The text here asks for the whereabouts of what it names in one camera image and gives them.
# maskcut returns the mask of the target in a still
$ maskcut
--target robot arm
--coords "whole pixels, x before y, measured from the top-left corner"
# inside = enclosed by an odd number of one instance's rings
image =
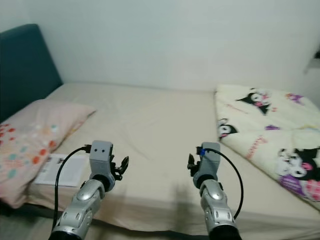
[[[200,189],[201,207],[204,211],[205,224],[211,240],[241,240],[239,231],[227,204],[227,195],[218,182],[217,171],[220,156],[213,152],[201,154],[202,149],[220,150],[220,145],[204,142],[197,148],[200,161],[195,164],[194,157],[189,155],[187,168],[191,171],[193,183]]]
[[[113,144],[107,141],[93,141],[90,150],[90,180],[86,181],[73,196],[72,202],[57,221],[49,240],[84,240],[94,214],[99,210],[100,203],[115,186],[116,180],[129,164],[126,157],[120,167],[112,162]]]

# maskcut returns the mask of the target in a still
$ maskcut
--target white wall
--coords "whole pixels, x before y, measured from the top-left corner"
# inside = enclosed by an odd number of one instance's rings
[[[0,32],[30,22],[24,0],[0,0]]]
[[[320,105],[320,81],[302,80],[320,43],[319,0],[24,3],[65,82],[197,90],[233,83],[287,89]]]

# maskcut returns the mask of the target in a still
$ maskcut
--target pink pillow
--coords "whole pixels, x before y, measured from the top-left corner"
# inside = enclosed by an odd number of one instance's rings
[[[37,100],[0,125],[0,200],[19,208],[48,154],[95,109],[77,103]]]

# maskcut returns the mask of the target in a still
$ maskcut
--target bed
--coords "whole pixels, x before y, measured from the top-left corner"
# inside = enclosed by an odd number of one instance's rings
[[[47,99],[86,104],[97,111],[55,153],[68,154],[93,140],[106,140],[114,144],[116,162],[130,157],[123,180],[107,193],[96,219],[136,231],[207,234],[199,190],[193,185],[187,162],[196,146],[218,141],[213,92],[92,83],[57,87]],[[320,236],[318,210],[230,148],[221,145],[221,152],[234,162],[243,179],[244,203],[237,219],[243,239],[302,240]],[[88,165],[82,180],[89,174]],[[235,211],[240,186],[233,169],[223,160],[218,178]],[[59,188],[60,210],[79,187]],[[54,188],[31,183],[27,203],[53,209]]]

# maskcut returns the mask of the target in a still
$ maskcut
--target dark teal headboard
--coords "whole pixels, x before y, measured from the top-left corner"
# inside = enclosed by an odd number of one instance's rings
[[[62,84],[37,24],[0,33],[0,123]]]

